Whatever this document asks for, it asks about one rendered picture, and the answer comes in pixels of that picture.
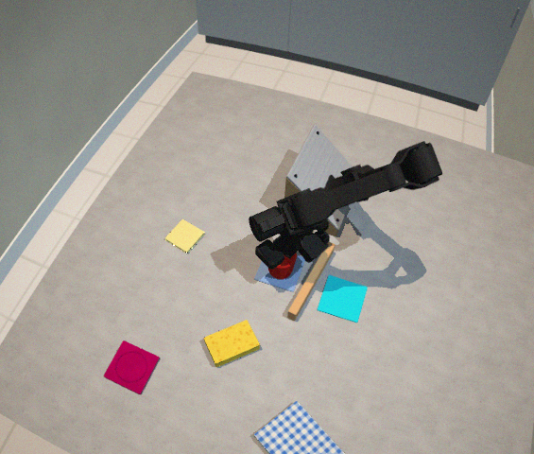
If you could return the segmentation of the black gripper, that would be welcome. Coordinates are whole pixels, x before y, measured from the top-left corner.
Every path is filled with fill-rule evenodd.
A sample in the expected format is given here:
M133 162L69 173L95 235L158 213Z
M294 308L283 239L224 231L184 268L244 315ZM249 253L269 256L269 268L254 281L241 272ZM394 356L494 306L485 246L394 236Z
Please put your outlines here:
M325 232L329 227L328 219L323 221L318 229L318 233ZM275 269L284 261L284 255L289 259L298 250L292 250L290 243L298 233L290 235L288 230L281 232L280 236L273 240L273 243L267 239L255 249L255 254L270 268ZM290 256L290 257L289 257Z

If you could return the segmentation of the yellow sponge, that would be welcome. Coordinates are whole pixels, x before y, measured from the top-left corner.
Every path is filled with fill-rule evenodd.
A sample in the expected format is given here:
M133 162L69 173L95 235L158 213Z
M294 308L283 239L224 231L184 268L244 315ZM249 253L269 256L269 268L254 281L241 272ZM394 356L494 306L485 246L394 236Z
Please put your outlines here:
M260 349L248 320L204 337L205 344L219 367Z

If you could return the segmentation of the yellow sticky-note pad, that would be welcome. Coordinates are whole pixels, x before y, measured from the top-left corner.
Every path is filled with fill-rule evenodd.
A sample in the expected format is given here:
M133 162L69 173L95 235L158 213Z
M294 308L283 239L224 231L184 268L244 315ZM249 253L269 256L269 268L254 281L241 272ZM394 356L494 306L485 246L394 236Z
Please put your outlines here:
M203 236L203 231L182 219L165 240L183 252L189 253Z

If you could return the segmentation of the magenta flat square pad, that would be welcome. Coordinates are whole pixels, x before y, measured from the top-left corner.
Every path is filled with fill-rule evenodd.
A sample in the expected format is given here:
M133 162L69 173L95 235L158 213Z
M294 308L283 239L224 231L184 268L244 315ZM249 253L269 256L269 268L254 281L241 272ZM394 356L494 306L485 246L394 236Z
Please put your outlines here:
M141 395L159 359L123 340L104 377Z

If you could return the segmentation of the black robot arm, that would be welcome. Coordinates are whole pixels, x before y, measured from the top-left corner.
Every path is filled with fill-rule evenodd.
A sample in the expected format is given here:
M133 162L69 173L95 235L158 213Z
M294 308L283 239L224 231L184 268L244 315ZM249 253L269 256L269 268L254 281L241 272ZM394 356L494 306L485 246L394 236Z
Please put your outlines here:
M426 187L437 182L442 171L432 144L423 141L399 150L389 165L375 169L369 165L362 168L358 165L341 171L341 174L337 178L330 175L324 188L312 192L310 188L305 189L277 201L279 207L274 206L249 217L255 238L261 242L286 230L290 235L298 233L290 248L293 251L297 249L310 263L328 248L330 239L326 232L312 231L318 229L335 209L367 201L367 198L388 190ZM329 191L332 188L335 189Z

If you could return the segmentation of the blue and white checkered towel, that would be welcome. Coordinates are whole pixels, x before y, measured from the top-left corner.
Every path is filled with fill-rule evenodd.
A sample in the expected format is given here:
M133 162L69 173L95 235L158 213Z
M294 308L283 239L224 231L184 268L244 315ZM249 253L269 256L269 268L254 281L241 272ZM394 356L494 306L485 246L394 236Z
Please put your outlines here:
M345 454L298 401L254 437L268 454Z

